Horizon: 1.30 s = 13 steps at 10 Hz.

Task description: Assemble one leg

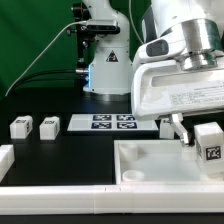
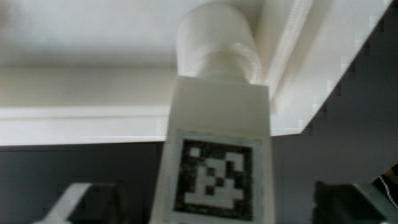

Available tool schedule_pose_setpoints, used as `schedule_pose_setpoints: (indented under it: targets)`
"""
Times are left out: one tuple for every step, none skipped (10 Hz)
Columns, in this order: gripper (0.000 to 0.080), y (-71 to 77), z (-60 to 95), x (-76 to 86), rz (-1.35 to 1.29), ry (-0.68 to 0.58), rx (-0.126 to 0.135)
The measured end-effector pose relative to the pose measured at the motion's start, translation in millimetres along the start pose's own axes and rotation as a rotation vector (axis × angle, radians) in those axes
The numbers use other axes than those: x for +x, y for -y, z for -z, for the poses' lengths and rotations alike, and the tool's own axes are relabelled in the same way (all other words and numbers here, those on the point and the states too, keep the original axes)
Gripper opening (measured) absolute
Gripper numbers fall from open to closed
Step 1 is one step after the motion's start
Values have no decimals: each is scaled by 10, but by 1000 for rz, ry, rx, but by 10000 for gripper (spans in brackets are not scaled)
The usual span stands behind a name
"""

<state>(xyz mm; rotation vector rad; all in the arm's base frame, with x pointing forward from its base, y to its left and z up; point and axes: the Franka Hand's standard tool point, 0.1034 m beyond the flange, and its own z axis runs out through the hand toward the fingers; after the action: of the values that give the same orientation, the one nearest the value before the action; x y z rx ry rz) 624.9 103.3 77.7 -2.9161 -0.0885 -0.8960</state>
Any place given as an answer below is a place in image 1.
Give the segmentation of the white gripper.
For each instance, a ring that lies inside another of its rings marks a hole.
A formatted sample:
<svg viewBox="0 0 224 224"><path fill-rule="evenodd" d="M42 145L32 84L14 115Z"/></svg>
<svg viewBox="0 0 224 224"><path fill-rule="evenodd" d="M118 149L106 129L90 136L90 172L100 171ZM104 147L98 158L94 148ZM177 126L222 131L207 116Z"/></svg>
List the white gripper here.
<svg viewBox="0 0 224 224"><path fill-rule="evenodd" d="M183 116L224 110L224 58L209 69L182 71L175 60L141 65L132 84L131 106L137 120L170 116L170 125L183 146L190 145Z"/></svg>

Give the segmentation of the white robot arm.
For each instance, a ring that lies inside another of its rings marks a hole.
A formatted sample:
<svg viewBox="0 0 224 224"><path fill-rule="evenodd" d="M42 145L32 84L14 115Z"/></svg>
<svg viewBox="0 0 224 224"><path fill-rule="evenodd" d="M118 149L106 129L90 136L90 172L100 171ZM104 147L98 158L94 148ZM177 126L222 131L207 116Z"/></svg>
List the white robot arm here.
<svg viewBox="0 0 224 224"><path fill-rule="evenodd" d="M129 20L109 0L82 0L82 44L96 42L86 95L131 98L140 120L166 118L184 145L185 116L224 110L224 0L151 0L142 19L144 41L129 57Z"/></svg>

